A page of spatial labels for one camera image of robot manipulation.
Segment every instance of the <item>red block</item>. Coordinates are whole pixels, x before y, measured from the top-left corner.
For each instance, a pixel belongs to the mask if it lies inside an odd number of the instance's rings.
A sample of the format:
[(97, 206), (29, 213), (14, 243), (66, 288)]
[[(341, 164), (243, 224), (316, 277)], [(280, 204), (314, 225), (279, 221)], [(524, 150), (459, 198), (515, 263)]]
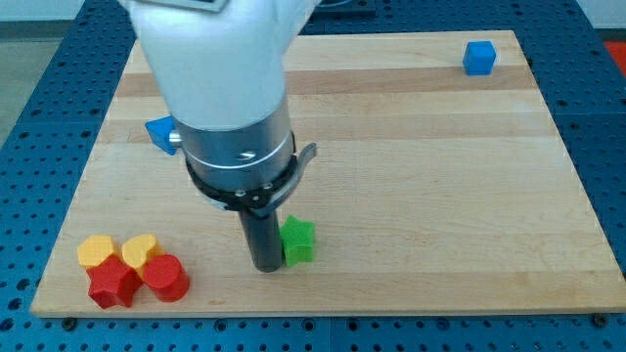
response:
[(163, 302), (177, 301), (189, 290), (189, 277), (178, 258), (171, 254), (155, 257), (146, 264), (144, 283)]
[(133, 295), (142, 285), (135, 270), (115, 255), (88, 269), (87, 275), (91, 278), (89, 296), (103, 309), (114, 305), (132, 306)]
[(615, 63), (626, 76), (626, 43), (624, 42), (605, 42), (606, 49), (613, 56)]

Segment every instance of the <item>green block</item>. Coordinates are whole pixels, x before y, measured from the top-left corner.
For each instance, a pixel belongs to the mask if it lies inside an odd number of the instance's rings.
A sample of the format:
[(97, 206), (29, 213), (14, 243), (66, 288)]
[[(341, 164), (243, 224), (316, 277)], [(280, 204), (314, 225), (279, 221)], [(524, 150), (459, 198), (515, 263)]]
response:
[(288, 267), (315, 259), (315, 223), (300, 221), (290, 215), (281, 227), (281, 239)]

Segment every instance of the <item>wooden table surface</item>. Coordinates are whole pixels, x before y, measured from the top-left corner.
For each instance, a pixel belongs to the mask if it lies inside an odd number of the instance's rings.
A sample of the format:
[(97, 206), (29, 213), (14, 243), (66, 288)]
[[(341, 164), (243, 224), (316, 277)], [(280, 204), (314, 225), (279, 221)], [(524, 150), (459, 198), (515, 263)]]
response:
[[(498, 52), (462, 67), (470, 40)], [(318, 142), (279, 209), (317, 224), (317, 260), (261, 274), (236, 213), (209, 205), (184, 157), (150, 142), (168, 115), (139, 46), (31, 306), (41, 317), (485, 315), (624, 311), (626, 285), (510, 31), (298, 37), (292, 128)], [(176, 303), (87, 296), (75, 249), (154, 233), (187, 268)]]

